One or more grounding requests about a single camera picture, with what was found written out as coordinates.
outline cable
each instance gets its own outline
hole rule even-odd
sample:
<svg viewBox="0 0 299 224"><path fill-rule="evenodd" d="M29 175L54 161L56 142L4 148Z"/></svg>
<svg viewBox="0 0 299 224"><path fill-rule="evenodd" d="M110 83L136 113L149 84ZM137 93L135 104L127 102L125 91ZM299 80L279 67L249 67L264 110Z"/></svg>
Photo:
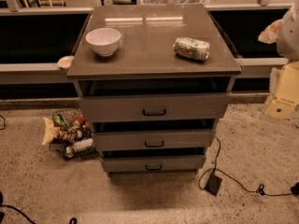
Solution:
<svg viewBox="0 0 299 224"><path fill-rule="evenodd" d="M3 126L0 127L0 131L3 131L6 128L7 123L6 123L6 119L2 115L0 115L0 117L3 120Z"/></svg>
<svg viewBox="0 0 299 224"><path fill-rule="evenodd" d="M10 208L13 209L15 211L17 211L18 213L20 213L23 217L25 217L31 224L36 224L33 220L31 220L28 216L26 216L23 211L19 210L18 208L12 206L12 205L0 205L0 207L6 207L6 208Z"/></svg>
<svg viewBox="0 0 299 224"><path fill-rule="evenodd" d="M259 187L258 187L256 190L249 190L249 189L246 189L246 188L244 187L244 185L241 184L238 180L236 180L236 179L233 178L232 176L226 174L225 172L223 172L223 170L217 168L217 158L218 158L218 156L219 156L219 154L220 154L220 152L221 152L221 141L220 141L220 139L219 139L218 137L215 136L215 138L216 138L216 140L217 140L218 143L219 143L219 149L218 149L218 152L217 152L217 154L216 154L215 161L214 161L214 162L215 162L215 165L214 165L213 168L209 168L209 169L205 170L204 173L200 176L200 178L199 178L199 180L198 180L198 187L199 187L199 189L204 190L204 189L200 186L200 181L202 180L202 178L203 178L203 176L204 176L205 174L207 174L207 173L210 172L210 171L212 171L211 173L215 173L216 171L219 171L219 172L221 172L222 174L224 174L224 175L226 175L227 177L229 177L229 178L231 178L232 180L234 180L234 182L236 182L239 186L241 186L242 189L244 189L246 192L249 192L249 193L260 193L262 196L268 196L268 197L279 197L279 196L290 196L290 195L292 195L292 193L285 193L285 194L284 194L284 193L283 193L283 194L268 194L268 193L265 193L264 190L263 190L263 189L264 189L264 183L261 183L261 184L259 185Z"/></svg>

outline concrete floor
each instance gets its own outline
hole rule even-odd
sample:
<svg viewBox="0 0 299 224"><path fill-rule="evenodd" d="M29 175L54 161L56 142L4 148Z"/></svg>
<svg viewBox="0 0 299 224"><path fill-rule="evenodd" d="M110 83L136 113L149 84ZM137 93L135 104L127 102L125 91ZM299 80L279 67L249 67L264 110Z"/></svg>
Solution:
<svg viewBox="0 0 299 224"><path fill-rule="evenodd" d="M216 140L196 173L122 174L108 177L98 158L64 161L41 146L42 117L76 106L62 102L0 103L7 127L0 131L0 190L4 204L21 209L35 223L298 223L299 196L266 197L223 181L217 197L198 188L213 167ZM231 104L217 128L222 142L218 167L256 190L290 193L299 182L299 112L288 119L261 116L263 104ZM3 224L28 223L13 210Z"/></svg>

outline crumpled can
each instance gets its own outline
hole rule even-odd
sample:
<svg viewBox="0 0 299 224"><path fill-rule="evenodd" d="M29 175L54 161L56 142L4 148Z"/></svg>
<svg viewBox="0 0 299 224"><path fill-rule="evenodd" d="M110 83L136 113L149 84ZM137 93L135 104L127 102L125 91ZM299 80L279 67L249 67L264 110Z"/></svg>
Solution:
<svg viewBox="0 0 299 224"><path fill-rule="evenodd" d="M177 55L201 61L208 58L209 49L208 42L189 37L179 37L174 45L174 51Z"/></svg>

